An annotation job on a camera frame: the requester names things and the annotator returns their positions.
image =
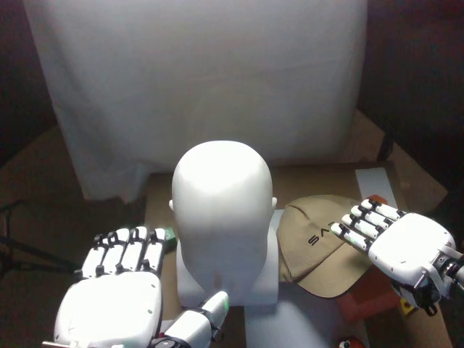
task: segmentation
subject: robotic hand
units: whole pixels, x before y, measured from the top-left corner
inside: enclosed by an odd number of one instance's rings
[[[331,230],[392,279],[396,293],[428,315],[435,303],[464,291],[464,257],[451,234],[435,221],[372,199],[354,206]]]
[[[228,295],[183,312],[160,333],[165,230],[122,228],[98,235],[43,347],[206,348],[227,315]]]

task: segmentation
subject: white backdrop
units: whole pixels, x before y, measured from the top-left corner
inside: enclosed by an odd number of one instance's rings
[[[135,199],[209,140],[328,160],[355,109],[365,0],[24,0],[89,199]]]

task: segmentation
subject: brown floor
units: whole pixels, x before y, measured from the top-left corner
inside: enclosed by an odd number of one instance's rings
[[[382,136],[381,130],[357,113],[339,162],[374,161]],[[446,194],[398,146],[390,159],[411,211],[427,212]],[[14,238],[78,264],[94,235],[144,219],[144,198],[129,205],[117,199],[83,200],[56,128],[0,170],[0,204],[16,199],[27,203],[13,213]],[[51,339],[59,303],[71,280],[68,275],[10,272],[0,283],[0,347],[39,347],[42,340]]]

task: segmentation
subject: brown cardboard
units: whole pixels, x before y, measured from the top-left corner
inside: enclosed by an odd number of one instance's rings
[[[393,164],[389,162],[273,168],[271,175],[274,197],[277,197],[277,209],[283,209],[285,204],[294,199],[316,194],[335,194],[360,199],[355,170],[372,167],[386,168],[398,208],[406,210],[398,177]],[[145,221],[151,228],[172,226],[176,231],[174,215],[167,204],[171,198],[171,180],[172,175],[153,175],[150,178]],[[163,319],[173,319],[181,311],[177,297],[175,252],[165,256],[162,288]],[[424,311],[419,310],[408,318],[403,318],[393,310],[367,320],[366,326],[371,347],[451,347],[440,312],[434,318],[429,318]],[[243,308],[231,308],[223,330],[226,337],[217,347],[246,346]]]

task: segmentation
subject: white mannequin head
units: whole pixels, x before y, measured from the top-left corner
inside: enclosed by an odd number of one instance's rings
[[[245,144],[203,143],[179,161],[169,204],[185,266],[205,290],[259,274],[277,202],[272,193],[268,166]]]

